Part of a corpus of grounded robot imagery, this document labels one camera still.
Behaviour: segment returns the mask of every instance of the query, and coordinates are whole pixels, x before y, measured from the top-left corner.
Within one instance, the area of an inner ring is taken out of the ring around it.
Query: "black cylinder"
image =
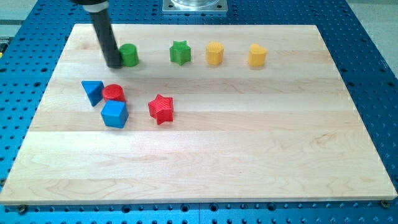
[[[103,9],[100,12],[90,12],[90,17],[93,21],[106,65],[109,68],[121,68],[122,58],[113,35],[108,10]]]

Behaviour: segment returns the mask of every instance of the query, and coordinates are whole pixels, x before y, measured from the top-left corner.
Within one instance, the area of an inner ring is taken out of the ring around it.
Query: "wood grain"
[[[107,204],[393,199],[396,190],[315,26],[115,25],[140,64],[105,66],[91,25],[76,25],[0,202]],[[169,62],[173,40],[193,61]],[[220,66],[205,46],[224,45]],[[253,43],[266,65],[247,64]],[[123,86],[130,117],[105,127],[82,80]],[[174,98],[160,126],[147,103]]]

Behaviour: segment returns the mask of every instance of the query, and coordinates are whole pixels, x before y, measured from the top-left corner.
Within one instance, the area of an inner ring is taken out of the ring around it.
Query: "blue perforated surface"
[[[160,1],[111,0],[109,11],[113,23],[316,24],[397,187],[398,81],[347,3],[229,0],[228,7],[227,16],[163,16]],[[89,21],[67,0],[39,0],[0,59],[0,179],[9,173],[74,23]],[[49,205],[23,215],[0,205],[0,223],[398,223],[398,200],[390,203],[204,203],[190,204],[187,212],[181,204],[171,210]]]

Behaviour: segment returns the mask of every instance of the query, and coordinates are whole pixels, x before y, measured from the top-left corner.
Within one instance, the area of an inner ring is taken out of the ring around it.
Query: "yellow pentagon block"
[[[219,42],[210,42],[206,46],[206,60],[210,65],[219,65],[223,62],[224,47]]]
[[[268,50],[258,44],[252,44],[249,52],[249,65],[253,67],[263,66],[266,62]]]

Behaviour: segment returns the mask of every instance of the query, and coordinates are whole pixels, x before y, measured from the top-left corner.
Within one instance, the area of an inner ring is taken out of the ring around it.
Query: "plastic block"
[[[123,128],[126,124],[129,112],[125,102],[108,100],[101,111],[105,125],[115,128]]]
[[[252,44],[249,52],[249,65],[253,67],[263,66],[266,62],[268,50],[258,44]]]
[[[173,41],[173,46],[170,48],[170,61],[179,65],[191,61],[191,48],[187,45],[187,41]]]
[[[105,101],[114,100],[120,102],[126,102],[124,97],[123,88],[117,84],[110,84],[102,90],[102,96]]]
[[[206,60],[210,65],[219,65],[223,62],[224,47],[219,42],[210,42],[206,46]]]
[[[122,56],[124,66],[134,67],[138,65],[139,59],[137,47],[134,44],[123,44],[119,51]]]
[[[148,103],[149,114],[155,118],[157,124],[162,124],[165,121],[173,121],[173,98],[163,97],[157,95],[155,100]]]
[[[81,81],[81,85],[83,85],[92,106],[102,100],[101,92],[104,88],[102,81]]]

